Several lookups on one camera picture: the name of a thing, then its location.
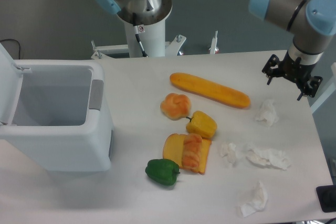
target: trash bin lid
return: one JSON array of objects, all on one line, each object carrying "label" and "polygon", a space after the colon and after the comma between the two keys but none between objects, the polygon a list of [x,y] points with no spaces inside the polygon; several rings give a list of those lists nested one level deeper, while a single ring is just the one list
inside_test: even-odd
[{"label": "trash bin lid", "polygon": [[0,44],[0,125],[7,124],[17,106],[22,85],[22,71]]}]

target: bread slice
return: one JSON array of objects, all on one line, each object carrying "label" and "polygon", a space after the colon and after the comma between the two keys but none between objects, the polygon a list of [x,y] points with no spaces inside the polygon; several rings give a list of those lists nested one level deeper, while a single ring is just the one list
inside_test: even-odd
[{"label": "bread slice", "polygon": [[[184,169],[182,166],[182,154],[183,154],[183,143],[186,134],[172,134],[170,135],[163,146],[163,158],[170,159],[178,164],[180,169]],[[211,145],[211,140],[202,139],[202,147],[201,147],[201,157],[198,165],[198,173],[204,174],[206,163],[208,159],[208,153]]]}]

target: long yellow bread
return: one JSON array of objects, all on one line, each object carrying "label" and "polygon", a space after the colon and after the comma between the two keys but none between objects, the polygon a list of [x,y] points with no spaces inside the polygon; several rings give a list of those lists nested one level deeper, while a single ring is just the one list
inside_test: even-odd
[{"label": "long yellow bread", "polygon": [[[183,143],[186,135],[185,134],[172,134],[164,143],[162,156],[163,158],[170,159],[178,164],[180,169],[185,169],[182,166],[182,153],[183,153]],[[211,145],[211,140],[202,139],[201,148],[201,159],[199,161],[198,173],[204,174],[205,167],[208,160],[209,148]]]},{"label": "long yellow bread", "polygon": [[170,75],[170,82],[179,89],[232,107],[243,109],[251,103],[250,98],[238,90],[188,73],[173,73]]}]

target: yellow bell pepper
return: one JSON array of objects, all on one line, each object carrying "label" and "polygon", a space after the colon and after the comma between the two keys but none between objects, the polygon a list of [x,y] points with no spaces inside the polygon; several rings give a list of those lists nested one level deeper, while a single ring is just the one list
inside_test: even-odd
[{"label": "yellow bell pepper", "polygon": [[195,111],[186,129],[189,133],[196,133],[201,137],[211,138],[217,130],[217,123],[202,111]]}]

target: black cable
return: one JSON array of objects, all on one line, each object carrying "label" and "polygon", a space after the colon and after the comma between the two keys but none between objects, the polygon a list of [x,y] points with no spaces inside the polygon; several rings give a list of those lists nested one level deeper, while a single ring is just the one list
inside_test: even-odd
[{"label": "black cable", "polygon": [[334,220],[336,220],[336,218],[333,218],[333,219],[328,220],[325,224],[330,224],[330,223],[332,223]]},{"label": "black cable", "polygon": [[21,60],[21,58],[20,58],[20,52],[21,52],[20,42],[18,40],[16,40],[16,39],[2,39],[2,40],[0,40],[0,42],[5,42],[5,41],[15,41],[15,42],[18,43],[18,45],[19,45],[19,60]]}]

